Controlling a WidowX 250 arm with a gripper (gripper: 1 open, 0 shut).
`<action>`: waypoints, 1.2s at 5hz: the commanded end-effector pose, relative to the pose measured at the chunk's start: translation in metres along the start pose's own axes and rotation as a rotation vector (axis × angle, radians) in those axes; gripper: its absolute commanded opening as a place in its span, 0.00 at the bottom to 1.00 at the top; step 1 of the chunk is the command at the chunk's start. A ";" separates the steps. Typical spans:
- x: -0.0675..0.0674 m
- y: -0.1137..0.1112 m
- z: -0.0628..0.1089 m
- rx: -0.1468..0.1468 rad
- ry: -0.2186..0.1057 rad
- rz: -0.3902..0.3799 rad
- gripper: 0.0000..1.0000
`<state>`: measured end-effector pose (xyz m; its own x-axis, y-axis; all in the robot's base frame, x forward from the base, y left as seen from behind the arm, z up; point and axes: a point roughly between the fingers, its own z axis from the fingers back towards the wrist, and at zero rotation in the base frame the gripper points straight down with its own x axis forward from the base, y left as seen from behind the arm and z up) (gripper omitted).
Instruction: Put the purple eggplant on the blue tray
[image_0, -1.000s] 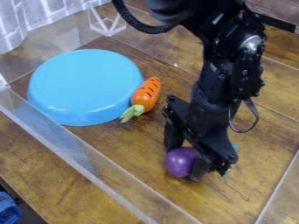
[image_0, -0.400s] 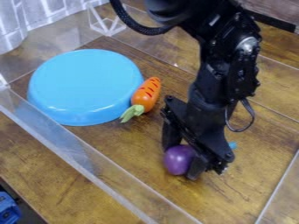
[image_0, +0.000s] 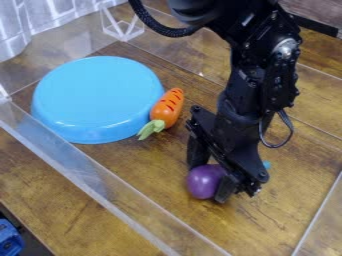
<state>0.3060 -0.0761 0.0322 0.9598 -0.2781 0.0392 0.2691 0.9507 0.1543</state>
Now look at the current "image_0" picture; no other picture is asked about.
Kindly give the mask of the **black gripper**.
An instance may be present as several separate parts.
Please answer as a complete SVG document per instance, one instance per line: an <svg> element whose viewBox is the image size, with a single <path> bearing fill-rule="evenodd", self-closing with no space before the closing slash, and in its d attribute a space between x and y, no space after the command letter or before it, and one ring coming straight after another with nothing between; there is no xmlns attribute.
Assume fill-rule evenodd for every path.
<svg viewBox="0 0 342 256"><path fill-rule="evenodd" d="M185 122L189 132L187 142L187 165L192 169L204 164L220 164L239 169L247 177L263 185L270 174L258 152L260 136L267 130L270 117L262 119L256 108L239 108L224 93L217 98L215 113L203 107L191 107ZM236 192L239 180L233 175L220 178L213 200L224 203Z"/></svg>

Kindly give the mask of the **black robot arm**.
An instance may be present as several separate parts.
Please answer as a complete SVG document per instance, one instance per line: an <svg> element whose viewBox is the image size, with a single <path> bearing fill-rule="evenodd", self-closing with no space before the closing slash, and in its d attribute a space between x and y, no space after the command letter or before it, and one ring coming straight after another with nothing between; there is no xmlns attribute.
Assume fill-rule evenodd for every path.
<svg viewBox="0 0 342 256"><path fill-rule="evenodd" d="M215 159L223 167L212 195L223 203L240 192L255 195L268 181L258 146L266 144L275 117L292 125L284 109L299 95L299 27L278 0L168 0L168 5L181 22L209 28L231 46L231 73L217 110L193 106L185 123L187 164L195 168Z"/></svg>

